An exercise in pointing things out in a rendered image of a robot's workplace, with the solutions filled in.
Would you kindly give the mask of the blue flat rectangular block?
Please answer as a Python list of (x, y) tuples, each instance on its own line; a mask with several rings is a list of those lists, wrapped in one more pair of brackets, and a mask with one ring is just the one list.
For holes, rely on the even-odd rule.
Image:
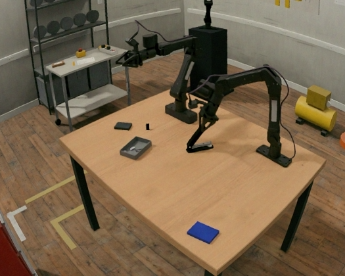
[(219, 230), (197, 221), (188, 231), (190, 235), (202, 242), (210, 244), (219, 234)]

